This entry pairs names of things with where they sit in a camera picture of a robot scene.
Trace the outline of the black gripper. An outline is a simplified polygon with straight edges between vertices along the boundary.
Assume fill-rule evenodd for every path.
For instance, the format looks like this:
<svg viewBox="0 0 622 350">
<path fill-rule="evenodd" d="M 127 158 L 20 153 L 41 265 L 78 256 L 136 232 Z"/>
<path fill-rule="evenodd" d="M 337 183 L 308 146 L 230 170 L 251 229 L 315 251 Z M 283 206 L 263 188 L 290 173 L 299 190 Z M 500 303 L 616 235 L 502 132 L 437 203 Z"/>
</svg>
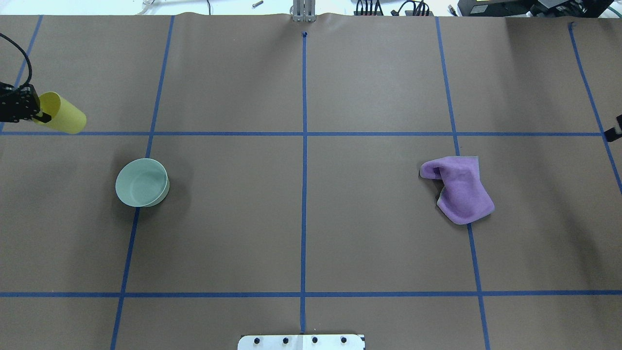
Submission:
<svg viewBox="0 0 622 350">
<path fill-rule="evenodd" d="M 31 120 L 38 123 L 49 123 L 52 116 L 40 112 L 40 101 L 34 86 L 27 84 L 23 87 L 14 87 L 10 84 L 0 84 L 0 121 L 2 123 L 17 123 L 20 120 Z"/>
</svg>

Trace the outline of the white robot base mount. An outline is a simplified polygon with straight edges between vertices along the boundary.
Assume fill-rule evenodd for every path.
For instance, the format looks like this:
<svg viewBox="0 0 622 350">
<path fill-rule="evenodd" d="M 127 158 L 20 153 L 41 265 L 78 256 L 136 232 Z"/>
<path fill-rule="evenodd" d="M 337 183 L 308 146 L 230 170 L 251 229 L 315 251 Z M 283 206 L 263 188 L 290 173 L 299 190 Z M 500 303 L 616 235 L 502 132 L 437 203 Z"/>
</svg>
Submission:
<svg viewBox="0 0 622 350">
<path fill-rule="evenodd" d="M 359 334 L 248 335 L 238 341 L 238 350 L 364 350 Z"/>
</svg>

